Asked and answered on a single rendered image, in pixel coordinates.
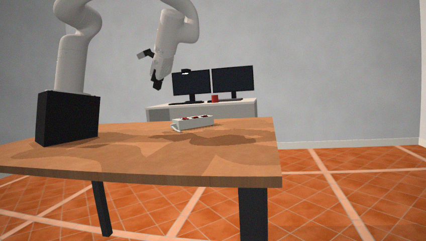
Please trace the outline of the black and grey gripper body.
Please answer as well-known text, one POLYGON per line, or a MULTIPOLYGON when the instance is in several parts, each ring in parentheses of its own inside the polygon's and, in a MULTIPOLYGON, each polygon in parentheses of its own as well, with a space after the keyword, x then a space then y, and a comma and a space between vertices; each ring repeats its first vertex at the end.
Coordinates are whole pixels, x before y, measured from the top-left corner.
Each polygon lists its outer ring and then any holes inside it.
POLYGON ((154 69, 156 70, 155 76, 157 80, 161 80, 171 73, 173 66, 174 56, 163 56, 155 51, 152 61, 150 76, 154 69))

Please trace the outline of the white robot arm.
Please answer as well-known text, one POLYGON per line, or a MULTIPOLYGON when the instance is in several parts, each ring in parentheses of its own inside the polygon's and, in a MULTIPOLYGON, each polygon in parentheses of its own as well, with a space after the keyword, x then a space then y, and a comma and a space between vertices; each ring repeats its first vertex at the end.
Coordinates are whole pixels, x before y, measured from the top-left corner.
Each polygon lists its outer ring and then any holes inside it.
MULTIPOLYGON (((61 38, 54 89, 47 90, 91 95, 83 93, 87 51, 91 39, 102 28, 102 18, 86 4, 89 1, 92 0, 56 0, 54 3, 55 16, 76 28, 76 33, 61 38)), ((198 41, 198 14, 190 0, 161 1, 176 10, 162 10, 154 50, 163 56, 174 56, 179 43, 198 41)))

